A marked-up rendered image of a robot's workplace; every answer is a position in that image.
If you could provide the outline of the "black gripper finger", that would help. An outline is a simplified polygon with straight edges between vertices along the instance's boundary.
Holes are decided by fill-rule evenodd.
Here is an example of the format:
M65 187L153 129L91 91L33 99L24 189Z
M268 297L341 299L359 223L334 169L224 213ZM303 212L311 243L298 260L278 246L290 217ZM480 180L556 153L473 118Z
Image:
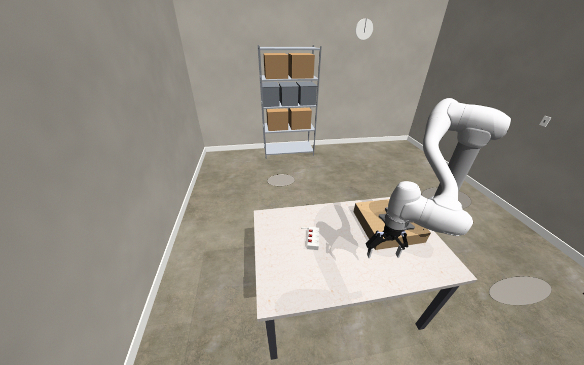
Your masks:
M399 247L395 253L398 258L399 258L399 255L401 255L401 252L405 249L405 247L409 247L408 242L407 242L407 233L404 230L401 233L401 236L403 237L403 242L405 244L401 243L401 241L396 236L394 236L394 239L399 243Z
M366 247L368 248L367 257L370 259L373 248L379 245L382 242L386 242L388 239L391 239L391 236L386 237L383 239L383 233L376 231L376 233L371 237L371 239L366 243Z

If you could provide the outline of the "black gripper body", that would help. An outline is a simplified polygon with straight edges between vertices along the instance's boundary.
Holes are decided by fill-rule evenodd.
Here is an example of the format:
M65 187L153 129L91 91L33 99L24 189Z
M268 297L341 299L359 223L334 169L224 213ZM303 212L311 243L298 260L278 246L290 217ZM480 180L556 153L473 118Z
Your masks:
M383 238L386 238L388 236L391 236L391 241L395 240L393 236L396 236L397 238L400 236L400 234L402 233L402 230L394 230L391 227L388 227L387 224L385 223L384 229L383 229ZM387 241L389 241L387 240Z

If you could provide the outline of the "grey power strip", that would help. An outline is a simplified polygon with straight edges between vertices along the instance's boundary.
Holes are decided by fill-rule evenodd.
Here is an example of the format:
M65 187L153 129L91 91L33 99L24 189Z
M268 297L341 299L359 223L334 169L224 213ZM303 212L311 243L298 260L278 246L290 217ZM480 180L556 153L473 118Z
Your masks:
M309 229L307 249L318 251L318 234L319 227L301 227L302 229Z

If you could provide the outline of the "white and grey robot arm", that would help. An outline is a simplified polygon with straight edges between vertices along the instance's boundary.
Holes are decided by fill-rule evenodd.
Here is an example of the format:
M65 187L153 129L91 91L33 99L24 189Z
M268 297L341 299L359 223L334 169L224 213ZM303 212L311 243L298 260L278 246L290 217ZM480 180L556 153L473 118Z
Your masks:
M473 221L457 201L458 191L480 148L506 135L511 120L495 108L463 104L452 98L440 101L429 114L423 139L424 154L440 181L435 196L427 199L420 196L414 182L400 182L386 213L380 213L379 218L394 230L414 230L411 223L415 223L438 233L466 234ZM439 148L447 131L457 131L458 141L448 165Z

